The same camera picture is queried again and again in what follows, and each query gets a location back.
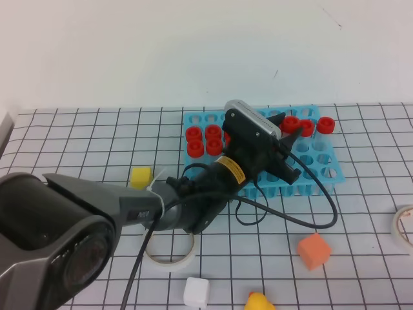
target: grid paper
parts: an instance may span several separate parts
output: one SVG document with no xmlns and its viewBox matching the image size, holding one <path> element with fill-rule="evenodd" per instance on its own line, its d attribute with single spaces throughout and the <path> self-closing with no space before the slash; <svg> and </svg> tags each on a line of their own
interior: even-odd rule
<svg viewBox="0 0 413 310">
<path fill-rule="evenodd" d="M 296 247 L 315 230 L 270 214 L 257 226 L 244 227 L 231 203 L 198 236 L 201 247 L 186 269 L 168 274 L 145 263 L 139 268 L 128 310 L 190 309 L 183 305 L 189 276 L 210 280 L 211 310 L 241 310 L 251 291 L 264 292 L 277 310 L 413 309 L 412 260 L 390 235 L 394 213 L 413 200 L 413 104 L 319 109 L 336 120 L 331 140 L 347 178 L 332 196 L 337 224 L 319 231 L 332 248 L 330 260 L 308 272 Z M 154 174 L 166 168 L 161 180 L 179 176 L 186 110 L 196 108 L 26 110 L 0 159 L 0 175 L 24 171 L 45 181 L 43 173 L 56 172 L 129 186 L 131 166 L 152 165 Z M 316 223 L 332 216 L 323 196 L 277 196 L 269 204 Z M 239 213 L 251 222 L 261 210 L 243 204 Z M 403 229 L 413 238 L 413 225 L 404 223 Z M 141 225 L 125 227 L 99 278 L 61 310 L 119 309 L 142 233 Z M 188 246 L 182 230 L 163 231 L 151 239 L 148 252 L 174 260 Z"/>
</svg>

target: yellow rubber duck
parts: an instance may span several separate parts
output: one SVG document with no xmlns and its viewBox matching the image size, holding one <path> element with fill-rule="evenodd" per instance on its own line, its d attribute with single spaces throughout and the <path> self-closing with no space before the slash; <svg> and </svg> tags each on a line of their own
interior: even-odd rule
<svg viewBox="0 0 413 310">
<path fill-rule="evenodd" d="M 244 310 L 276 310 L 276 308 L 267 300 L 264 294 L 252 292 L 248 297 Z"/>
</svg>

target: yellow cube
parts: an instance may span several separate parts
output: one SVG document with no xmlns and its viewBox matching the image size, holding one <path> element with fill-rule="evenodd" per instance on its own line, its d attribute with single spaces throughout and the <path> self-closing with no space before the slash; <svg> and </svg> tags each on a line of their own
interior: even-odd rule
<svg viewBox="0 0 413 310">
<path fill-rule="evenodd" d="M 134 189 L 144 189 L 153 180 L 150 167 L 134 167 L 130 184 Z"/>
</svg>

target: white wall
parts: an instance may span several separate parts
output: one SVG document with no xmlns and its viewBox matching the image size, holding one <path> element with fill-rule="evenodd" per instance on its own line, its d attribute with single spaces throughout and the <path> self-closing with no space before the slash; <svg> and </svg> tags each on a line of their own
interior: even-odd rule
<svg viewBox="0 0 413 310">
<path fill-rule="evenodd" d="M 412 39 L 411 0 L 0 0 L 0 105 L 412 101 Z"/>
</svg>

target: white cube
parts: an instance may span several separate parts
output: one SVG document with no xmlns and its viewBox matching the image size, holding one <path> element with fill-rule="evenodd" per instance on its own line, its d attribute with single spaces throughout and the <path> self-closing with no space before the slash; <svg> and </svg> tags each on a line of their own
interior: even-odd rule
<svg viewBox="0 0 413 310">
<path fill-rule="evenodd" d="M 206 279 L 188 278 L 183 292 L 183 303 L 190 307 L 206 308 L 209 299 L 210 284 Z"/>
</svg>

